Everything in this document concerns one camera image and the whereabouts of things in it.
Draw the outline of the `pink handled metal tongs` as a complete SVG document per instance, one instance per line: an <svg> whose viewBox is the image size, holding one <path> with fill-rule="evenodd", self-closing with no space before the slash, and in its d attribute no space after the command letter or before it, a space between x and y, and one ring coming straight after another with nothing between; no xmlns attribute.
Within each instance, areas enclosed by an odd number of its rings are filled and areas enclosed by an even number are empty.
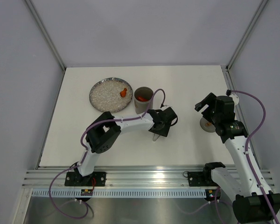
<svg viewBox="0 0 280 224"><path fill-rule="evenodd" d="M154 134L154 136L153 136L153 142L156 142L156 141L158 140L159 137L160 137L160 135Z"/></svg>

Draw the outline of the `grey lid with orange strap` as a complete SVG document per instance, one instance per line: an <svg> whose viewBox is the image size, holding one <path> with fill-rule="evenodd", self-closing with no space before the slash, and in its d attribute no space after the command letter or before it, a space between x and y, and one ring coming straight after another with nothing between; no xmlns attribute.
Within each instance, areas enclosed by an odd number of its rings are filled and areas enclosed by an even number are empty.
<svg viewBox="0 0 280 224"><path fill-rule="evenodd" d="M214 133L216 131L214 125L203 117L200 119L199 124L200 127L208 133Z"/></svg>

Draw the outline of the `red sausage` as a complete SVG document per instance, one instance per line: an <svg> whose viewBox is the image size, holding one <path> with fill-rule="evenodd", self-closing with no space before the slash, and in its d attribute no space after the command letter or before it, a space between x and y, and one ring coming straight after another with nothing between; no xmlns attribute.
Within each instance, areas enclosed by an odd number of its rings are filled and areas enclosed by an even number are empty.
<svg viewBox="0 0 280 224"><path fill-rule="evenodd" d="M136 99L140 102L147 102L148 101L148 99L146 99L144 97L141 97L141 96L138 96Z"/></svg>

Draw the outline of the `grey cylindrical lunch box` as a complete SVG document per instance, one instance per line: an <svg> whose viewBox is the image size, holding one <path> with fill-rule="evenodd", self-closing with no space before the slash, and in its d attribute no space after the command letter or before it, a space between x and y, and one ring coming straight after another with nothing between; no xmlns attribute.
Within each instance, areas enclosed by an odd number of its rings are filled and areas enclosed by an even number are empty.
<svg viewBox="0 0 280 224"><path fill-rule="evenodd" d="M147 106L152 109L153 103L151 103L151 98L153 96L153 91L148 87L140 87L135 90L134 93L134 107L137 114L143 113Z"/></svg>

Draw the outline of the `orange chicken drumstick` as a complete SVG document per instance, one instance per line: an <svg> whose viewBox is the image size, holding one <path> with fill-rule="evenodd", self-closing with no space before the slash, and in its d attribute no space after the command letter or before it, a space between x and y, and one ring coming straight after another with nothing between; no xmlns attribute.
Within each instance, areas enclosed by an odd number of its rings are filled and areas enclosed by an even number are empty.
<svg viewBox="0 0 280 224"><path fill-rule="evenodd" d="M124 88L119 94L122 98L124 98L126 96L127 93L127 88Z"/></svg>

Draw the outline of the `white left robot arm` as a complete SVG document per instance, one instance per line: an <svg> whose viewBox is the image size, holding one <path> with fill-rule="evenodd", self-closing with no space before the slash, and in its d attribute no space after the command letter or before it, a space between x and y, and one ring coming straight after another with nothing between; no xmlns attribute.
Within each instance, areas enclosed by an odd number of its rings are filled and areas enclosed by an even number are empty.
<svg viewBox="0 0 280 224"><path fill-rule="evenodd" d="M91 182L99 155L108 151L116 139L125 133L144 130L167 137L169 130L178 121L171 107L148 109L136 116L116 117L110 112L102 113L81 136L84 154L75 168L75 180L82 186Z"/></svg>

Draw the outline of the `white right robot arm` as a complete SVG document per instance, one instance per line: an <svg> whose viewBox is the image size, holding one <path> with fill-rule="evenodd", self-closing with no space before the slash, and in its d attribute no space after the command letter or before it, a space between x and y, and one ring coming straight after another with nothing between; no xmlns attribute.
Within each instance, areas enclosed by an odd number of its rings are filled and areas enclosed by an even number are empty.
<svg viewBox="0 0 280 224"><path fill-rule="evenodd" d="M238 172L239 181L219 162L204 167L203 181L217 184L232 201L235 218L240 224L275 221L280 211L280 194L273 193L264 179L250 146L249 134L241 121L235 119L237 91L228 90L225 96L209 93L195 105L203 118L211 123L216 134L228 149Z"/></svg>

